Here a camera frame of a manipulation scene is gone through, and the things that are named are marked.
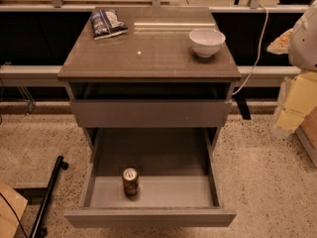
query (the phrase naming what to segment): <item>drawer front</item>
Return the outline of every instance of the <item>drawer front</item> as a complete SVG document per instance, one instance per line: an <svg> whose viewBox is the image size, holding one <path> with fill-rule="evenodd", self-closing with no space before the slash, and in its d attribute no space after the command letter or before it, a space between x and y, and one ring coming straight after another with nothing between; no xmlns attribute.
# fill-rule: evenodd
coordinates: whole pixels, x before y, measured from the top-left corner
<svg viewBox="0 0 317 238"><path fill-rule="evenodd" d="M223 100L73 100L80 127L219 127L231 101Z"/></svg>
<svg viewBox="0 0 317 238"><path fill-rule="evenodd" d="M227 227L236 216L223 208L148 208L69 210L64 216L77 228Z"/></svg>

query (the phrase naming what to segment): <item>can lid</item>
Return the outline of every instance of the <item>can lid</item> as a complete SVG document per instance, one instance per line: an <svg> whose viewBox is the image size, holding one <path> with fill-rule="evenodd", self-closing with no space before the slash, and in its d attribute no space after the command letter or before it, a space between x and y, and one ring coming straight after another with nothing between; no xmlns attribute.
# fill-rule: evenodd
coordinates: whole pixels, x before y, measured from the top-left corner
<svg viewBox="0 0 317 238"><path fill-rule="evenodd" d="M128 168L123 171L123 178L126 180L133 180L138 176L138 172L133 168Z"/></svg>

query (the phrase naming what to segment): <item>cabinet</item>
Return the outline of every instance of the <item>cabinet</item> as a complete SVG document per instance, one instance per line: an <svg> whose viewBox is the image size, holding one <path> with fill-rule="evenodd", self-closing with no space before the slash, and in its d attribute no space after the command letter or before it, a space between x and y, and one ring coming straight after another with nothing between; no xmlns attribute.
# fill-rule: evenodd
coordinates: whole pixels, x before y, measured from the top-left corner
<svg viewBox="0 0 317 238"><path fill-rule="evenodd" d="M92 151L79 206L65 217L75 227L228 226L236 212L223 206L213 149L241 76L227 46L203 59L188 38L217 27L212 15L111 9L129 32L94 41L88 21L58 75ZM140 174L133 198L127 167Z"/></svg>

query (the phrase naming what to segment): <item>soda can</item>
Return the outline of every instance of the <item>soda can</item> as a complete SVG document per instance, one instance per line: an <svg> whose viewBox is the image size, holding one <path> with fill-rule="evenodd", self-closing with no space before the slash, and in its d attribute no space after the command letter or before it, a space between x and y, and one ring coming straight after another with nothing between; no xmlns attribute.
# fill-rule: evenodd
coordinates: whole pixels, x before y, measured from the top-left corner
<svg viewBox="0 0 317 238"><path fill-rule="evenodd" d="M127 168L122 173L123 189L127 196L136 195L139 191L139 175L137 170Z"/></svg>

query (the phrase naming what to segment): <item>open drawer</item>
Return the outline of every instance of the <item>open drawer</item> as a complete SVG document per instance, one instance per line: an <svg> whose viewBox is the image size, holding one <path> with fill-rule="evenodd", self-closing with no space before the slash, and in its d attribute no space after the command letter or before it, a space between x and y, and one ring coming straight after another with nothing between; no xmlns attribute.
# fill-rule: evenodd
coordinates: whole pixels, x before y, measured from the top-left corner
<svg viewBox="0 0 317 238"><path fill-rule="evenodd" d="M219 205L210 138L213 129L98 129L95 155L75 227L228 226L236 212ZM139 173L140 189L127 197L125 168Z"/></svg>
<svg viewBox="0 0 317 238"><path fill-rule="evenodd" d="M87 128L221 127L231 100L72 100L70 106Z"/></svg>

